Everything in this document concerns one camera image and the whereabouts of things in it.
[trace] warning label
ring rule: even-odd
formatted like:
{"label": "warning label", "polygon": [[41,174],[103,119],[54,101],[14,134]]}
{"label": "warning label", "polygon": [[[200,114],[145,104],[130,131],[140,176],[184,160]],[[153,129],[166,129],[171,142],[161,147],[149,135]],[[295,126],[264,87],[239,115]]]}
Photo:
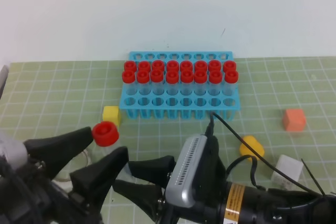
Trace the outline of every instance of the warning label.
{"label": "warning label", "polygon": [[223,224],[238,224],[245,186],[232,184],[226,201]]}

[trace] red cap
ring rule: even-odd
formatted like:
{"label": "red cap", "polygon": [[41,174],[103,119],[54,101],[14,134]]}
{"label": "red cap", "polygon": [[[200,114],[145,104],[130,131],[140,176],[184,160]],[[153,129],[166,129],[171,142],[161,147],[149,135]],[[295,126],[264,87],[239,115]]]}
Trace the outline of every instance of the red cap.
{"label": "red cap", "polygon": [[168,71],[166,74],[166,82],[169,84],[177,84],[178,83],[178,71]]}
{"label": "red cap", "polygon": [[163,81],[163,71],[159,69],[154,69],[151,72],[151,81],[152,82],[160,82]]}
{"label": "red cap", "polygon": [[133,83],[135,82],[135,73],[132,70],[125,70],[122,74],[122,81],[124,83]]}
{"label": "red cap", "polygon": [[170,60],[167,62],[167,72],[178,70],[179,70],[179,63],[176,60]]}
{"label": "red cap", "polygon": [[214,70],[214,71],[211,71],[209,73],[209,82],[211,82],[213,84],[221,83],[222,79],[223,79],[222,72],[220,72],[218,70]]}
{"label": "red cap", "polygon": [[236,70],[235,71],[229,70],[225,73],[224,80],[227,83],[233,84],[238,81],[238,77],[239,77],[239,74]]}
{"label": "red cap", "polygon": [[124,63],[124,70],[132,70],[133,72],[136,72],[137,64],[132,60],[126,61]]}
{"label": "red cap", "polygon": [[224,65],[223,65],[223,72],[226,73],[226,71],[228,70],[233,70],[235,71],[237,68],[237,65],[234,61],[232,60],[227,60],[224,62]]}
{"label": "red cap", "polygon": [[194,73],[194,80],[196,83],[202,84],[205,83],[207,80],[206,70],[196,70]]}
{"label": "red cap", "polygon": [[148,61],[140,61],[138,64],[138,69],[140,70],[145,70],[147,72],[151,71],[151,64]]}
{"label": "red cap", "polygon": [[219,60],[211,60],[209,61],[209,64],[208,64],[208,70],[211,72],[211,71],[214,71],[214,70],[218,70],[220,71],[222,69],[222,64]]}
{"label": "red cap", "polygon": [[190,83],[194,80],[193,72],[190,70],[184,70],[181,72],[181,81],[183,83]]}
{"label": "red cap", "polygon": [[193,64],[191,63],[191,61],[188,60],[182,61],[180,64],[180,70],[181,72],[184,70],[193,71]]}
{"label": "red cap", "polygon": [[139,70],[137,75],[138,83],[145,84],[149,82],[149,73],[145,70]]}
{"label": "red cap", "polygon": [[159,69],[161,71],[164,71],[164,62],[162,60],[155,60],[152,63],[152,70],[153,69]]}
{"label": "red cap", "polygon": [[198,60],[195,63],[195,71],[196,70],[203,70],[206,71],[208,69],[208,65],[204,60]]}
{"label": "red cap", "polygon": [[98,123],[92,129],[92,136],[96,144],[101,147],[110,146],[119,139],[117,127],[111,122]]}

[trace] table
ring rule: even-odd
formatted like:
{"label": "table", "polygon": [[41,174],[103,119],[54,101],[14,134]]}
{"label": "table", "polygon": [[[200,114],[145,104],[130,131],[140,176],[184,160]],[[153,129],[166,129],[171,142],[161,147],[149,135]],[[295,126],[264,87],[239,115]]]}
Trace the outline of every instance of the table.
{"label": "table", "polygon": [[[230,125],[240,135],[255,136],[265,158],[276,164],[281,154],[303,158],[326,192],[336,188],[336,57],[236,59],[241,111]],[[118,105],[123,61],[27,62],[10,66],[0,100],[0,130],[18,140],[50,137],[100,122],[106,105]],[[301,133],[282,127],[283,110],[302,108],[307,126]],[[130,120],[122,114],[120,142],[130,160],[164,155],[178,157],[185,139],[204,133],[208,119]],[[239,141],[218,121],[215,135],[227,166],[239,156]],[[89,146],[93,161],[101,148]],[[63,173],[82,165],[80,157]],[[229,177],[250,185],[250,163],[237,166]],[[259,163],[257,183],[275,187],[272,171]],[[300,182],[317,190],[304,170]],[[134,204],[109,192],[102,208],[105,223],[151,223]]]}

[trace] test tube rack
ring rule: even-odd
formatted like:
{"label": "test tube rack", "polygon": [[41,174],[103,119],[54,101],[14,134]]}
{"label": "test tube rack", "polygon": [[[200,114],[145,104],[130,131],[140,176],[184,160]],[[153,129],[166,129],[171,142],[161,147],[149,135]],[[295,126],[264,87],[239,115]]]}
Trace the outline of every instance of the test tube rack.
{"label": "test tube rack", "polygon": [[[210,60],[219,60],[223,63],[227,60],[234,60],[230,51],[219,52],[156,52],[156,51],[133,51],[130,52],[129,60],[138,64],[141,61],[152,63],[155,60],[162,60],[165,65],[170,60],[175,60],[179,64],[188,60],[193,65],[198,60],[209,62]],[[136,119],[138,115],[141,118],[162,119],[166,116],[175,119],[180,114],[183,119],[190,119],[193,116],[196,119],[203,119],[210,111],[221,114],[225,120],[232,120],[235,112],[240,110],[240,100],[238,86],[231,96],[225,96],[222,92],[218,95],[210,95],[207,91],[204,95],[196,95],[192,92],[190,95],[182,95],[180,90],[176,95],[168,95],[165,92],[162,95],[155,95],[151,91],[148,95],[141,95],[139,91],[134,95],[128,95],[125,87],[122,88],[119,108],[127,112],[128,117]]]}

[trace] yellow object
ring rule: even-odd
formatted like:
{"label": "yellow object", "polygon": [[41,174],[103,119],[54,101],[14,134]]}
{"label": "yellow object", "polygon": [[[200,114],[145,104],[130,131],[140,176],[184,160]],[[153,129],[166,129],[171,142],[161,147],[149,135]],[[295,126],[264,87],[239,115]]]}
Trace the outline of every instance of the yellow object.
{"label": "yellow object", "polygon": [[[243,140],[249,146],[251,146],[260,156],[262,156],[262,157],[264,156],[265,150],[264,150],[263,146],[256,140],[256,138],[254,136],[244,136]],[[259,158],[255,154],[253,154],[244,144],[240,145],[239,152],[240,152],[241,156],[251,155],[251,156],[255,156],[259,160]]]}
{"label": "yellow object", "polygon": [[103,121],[114,123],[118,128],[121,122],[121,112],[118,106],[105,106],[103,110]]}

